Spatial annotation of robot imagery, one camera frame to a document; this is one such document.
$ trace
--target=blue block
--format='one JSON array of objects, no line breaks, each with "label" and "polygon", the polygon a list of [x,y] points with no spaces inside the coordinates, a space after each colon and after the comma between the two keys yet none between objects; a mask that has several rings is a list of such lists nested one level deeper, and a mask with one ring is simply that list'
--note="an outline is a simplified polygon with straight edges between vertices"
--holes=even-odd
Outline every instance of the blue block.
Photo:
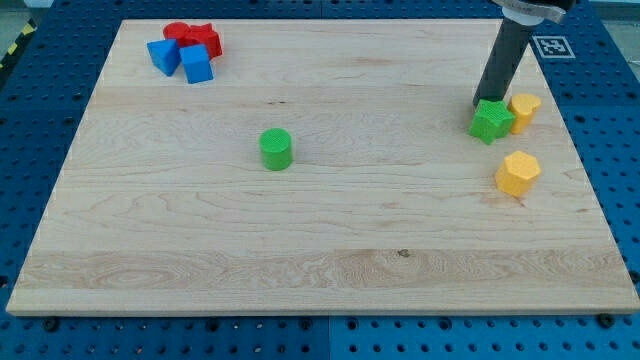
[{"label": "blue block", "polygon": [[204,45],[198,44],[180,49],[180,58],[189,84],[213,79],[209,55]]},{"label": "blue block", "polygon": [[153,65],[165,75],[173,75],[178,65],[180,65],[178,42],[175,39],[153,41],[147,43],[147,49],[149,49]]}]

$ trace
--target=green hexagonal block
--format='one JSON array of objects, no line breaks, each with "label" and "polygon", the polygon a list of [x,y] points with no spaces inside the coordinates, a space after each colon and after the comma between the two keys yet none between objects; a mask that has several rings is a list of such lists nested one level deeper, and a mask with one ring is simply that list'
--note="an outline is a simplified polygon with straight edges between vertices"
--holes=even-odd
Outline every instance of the green hexagonal block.
[{"label": "green hexagonal block", "polygon": [[504,101],[480,100],[469,135],[491,145],[493,140],[507,136],[515,118]]}]

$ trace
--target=green block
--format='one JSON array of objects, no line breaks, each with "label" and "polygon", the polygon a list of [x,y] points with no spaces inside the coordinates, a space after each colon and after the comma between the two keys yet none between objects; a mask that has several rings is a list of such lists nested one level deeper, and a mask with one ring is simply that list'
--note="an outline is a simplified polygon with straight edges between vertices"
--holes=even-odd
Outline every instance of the green block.
[{"label": "green block", "polygon": [[480,100],[469,128],[469,135],[491,145],[493,140],[507,136],[515,118],[504,101]]},{"label": "green block", "polygon": [[284,170],[293,162],[291,136],[284,129],[269,129],[260,135],[262,164],[269,170]]}]

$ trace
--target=wooden board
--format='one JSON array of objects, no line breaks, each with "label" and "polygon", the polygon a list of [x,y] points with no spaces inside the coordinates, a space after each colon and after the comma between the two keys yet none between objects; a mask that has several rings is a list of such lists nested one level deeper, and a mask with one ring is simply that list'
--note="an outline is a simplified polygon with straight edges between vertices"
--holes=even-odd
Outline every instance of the wooden board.
[{"label": "wooden board", "polygon": [[[467,135],[499,23],[214,21],[216,79],[124,21],[15,287],[14,315],[556,314],[639,301],[530,50],[522,135]],[[295,163],[263,169],[284,127]],[[507,154],[538,157],[521,199]]]}]

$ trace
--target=yellow-black hazard tape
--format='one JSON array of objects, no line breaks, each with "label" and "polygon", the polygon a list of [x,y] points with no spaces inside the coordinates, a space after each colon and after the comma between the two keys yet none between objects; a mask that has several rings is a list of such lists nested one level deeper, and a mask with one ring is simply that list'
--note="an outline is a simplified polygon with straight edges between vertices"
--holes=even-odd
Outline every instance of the yellow-black hazard tape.
[{"label": "yellow-black hazard tape", "polygon": [[36,29],[37,27],[35,22],[33,20],[29,20],[22,28],[20,34],[18,34],[16,41],[9,46],[7,53],[2,57],[2,60],[0,61],[0,90],[2,90],[9,80],[9,76],[24,53],[27,44],[31,41]]}]

